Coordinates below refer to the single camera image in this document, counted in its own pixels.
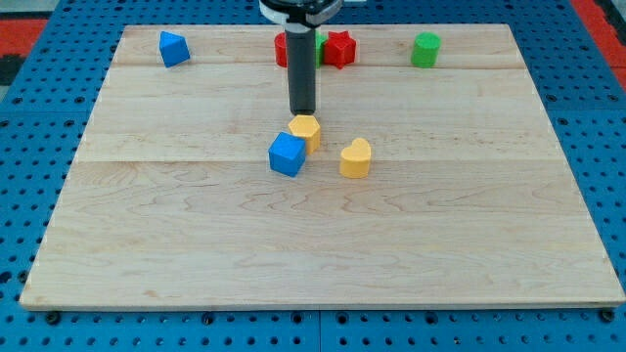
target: wood grain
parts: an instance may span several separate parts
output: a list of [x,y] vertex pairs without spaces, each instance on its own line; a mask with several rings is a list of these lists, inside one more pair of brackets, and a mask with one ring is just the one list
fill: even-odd
[[[193,59],[158,60],[158,33]],[[22,293],[33,310],[474,309],[625,300],[505,25],[356,25],[296,178],[275,26],[131,26]],[[408,66],[420,31],[437,68]],[[370,176],[338,174],[355,137]]]

